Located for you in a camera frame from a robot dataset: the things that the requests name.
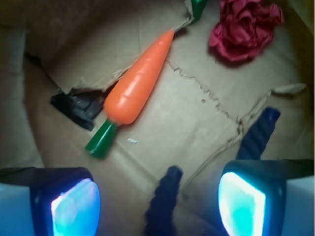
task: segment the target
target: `green object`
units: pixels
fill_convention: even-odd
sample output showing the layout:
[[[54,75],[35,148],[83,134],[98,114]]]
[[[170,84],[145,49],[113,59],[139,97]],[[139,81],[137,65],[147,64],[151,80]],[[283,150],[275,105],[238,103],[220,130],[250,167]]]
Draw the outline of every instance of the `green object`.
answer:
[[[112,146],[116,133],[117,124],[107,120],[89,141],[85,149],[96,158],[104,158]]]
[[[207,0],[191,0],[193,22],[199,21],[206,3]]]

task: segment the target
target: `cardboard floor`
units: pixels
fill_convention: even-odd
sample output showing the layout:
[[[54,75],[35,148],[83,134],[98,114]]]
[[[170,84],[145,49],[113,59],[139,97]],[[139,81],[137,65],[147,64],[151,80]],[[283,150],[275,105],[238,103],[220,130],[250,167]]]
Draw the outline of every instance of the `cardboard floor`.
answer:
[[[44,42],[36,27],[29,35],[40,43],[27,48],[44,65],[24,61],[25,105],[43,164],[91,171],[102,197],[100,236],[141,235],[158,180],[178,165],[184,172],[174,212],[178,235],[222,235],[216,194],[222,168],[265,107],[282,115],[262,159],[314,158],[314,97],[302,84],[307,78],[291,37],[292,21],[276,28],[262,55],[234,65],[208,50],[220,15],[220,3],[208,1],[201,20],[175,37],[141,115],[119,131],[106,159],[99,160],[84,147],[106,115],[96,118],[92,132],[84,130],[49,104],[51,96],[58,87],[105,89],[115,72],[189,17],[181,0],[113,2],[98,15],[86,15],[89,23],[72,36],[52,32]]]

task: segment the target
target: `red fabric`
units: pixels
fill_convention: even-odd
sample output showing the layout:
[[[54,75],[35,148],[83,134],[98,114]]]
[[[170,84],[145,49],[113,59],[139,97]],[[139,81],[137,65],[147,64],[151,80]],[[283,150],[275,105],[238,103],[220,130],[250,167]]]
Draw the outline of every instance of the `red fabric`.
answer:
[[[221,0],[220,22],[211,31],[209,46],[230,61],[254,58],[273,39],[273,29],[284,23],[275,4],[261,0]]]

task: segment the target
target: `glowing blue light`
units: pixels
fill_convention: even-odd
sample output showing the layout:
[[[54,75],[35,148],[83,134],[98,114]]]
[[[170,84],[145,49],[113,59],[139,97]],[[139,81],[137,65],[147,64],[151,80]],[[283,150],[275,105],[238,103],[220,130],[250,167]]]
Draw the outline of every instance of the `glowing blue light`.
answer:
[[[93,236],[100,215],[98,186],[86,178],[51,202],[54,236]]]
[[[219,183],[219,209],[223,225],[231,236],[261,236],[266,196],[233,172]]]

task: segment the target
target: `orange carrot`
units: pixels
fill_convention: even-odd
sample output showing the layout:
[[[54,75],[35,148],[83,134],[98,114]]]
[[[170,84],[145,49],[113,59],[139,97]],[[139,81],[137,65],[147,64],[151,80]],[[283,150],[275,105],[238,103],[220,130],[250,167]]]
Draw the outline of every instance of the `orange carrot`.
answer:
[[[132,123],[148,100],[174,37],[170,30],[155,41],[117,82],[104,103],[108,120],[92,137],[86,150],[103,157],[110,149],[119,124]]]
[[[130,124],[137,118],[156,83],[173,36],[172,30],[163,34],[115,85],[104,103],[111,121]]]

